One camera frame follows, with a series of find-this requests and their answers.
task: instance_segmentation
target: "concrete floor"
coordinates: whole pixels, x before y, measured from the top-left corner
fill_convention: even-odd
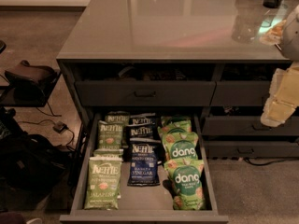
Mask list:
[[[78,21],[79,11],[0,11],[0,39],[7,49],[0,55],[0,74],[20,60],[33,65],[58,68],[56,56]],[[15,107],[16,121],[62,121],[75,133],[76,144],[80,120],[64,79],[61,77],[49,99],[55,115],[49,117],[34,107]],[[49,107],[40,108],[50,113]],[[20,123],[28,133],[40,133],[55,145],[66,144],[71,133],[56,133],[51,123]],[[231,224],[299,223],[299,161],[268,166],[252,166],[244,161],[208,160],[219,213]],[[52,193],[32,193],[7,189],[6,206],[21,212],[26,219],[41,217],[45,224],[59,223],[59,215],[70,208],[71,189],[64,181]]]

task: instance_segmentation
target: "glossy gray countertop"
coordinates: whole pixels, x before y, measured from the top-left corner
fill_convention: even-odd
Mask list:
[[[91,0],[57,59],[282,61],[259,41],[299,0]]]

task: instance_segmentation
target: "closed drawer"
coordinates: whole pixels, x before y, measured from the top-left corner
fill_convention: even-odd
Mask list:
[[[202,134],[230,136],[298,136],[299,118],[291,117],[285,124],[271,128],[262,125],[260,117],[258,116],[207,117]]]
[[[208,81],[79,81],[83,106],[205,106],[215,89]]]
[[[214,157],[279,158],[299,157],[299,146],[291,142],[205,141],[207,155]]]
[[[263,106],[269,88],[270,81],[219,81],[211,106]]]
[[[128,187],[129,163],[124,162],[121,168],[121,198],[119,210],[84,210],[86,184],[88,178],[88,160],[93,154],[97,135],[96,115],[91,136],[82,164],[78,186],[69,215],[62,215],[62,223],[227,223],[228,218],[218,215],[211,178],[206,161],[206,153],[200,147],[201,158],[205,163],[203,172],[203,187],[206,197],[207,210],[205,211],[175,211],[172,208],[172,197],[164,187],[167,179],[163,167],[159,169],[161,185],[157,187]]]

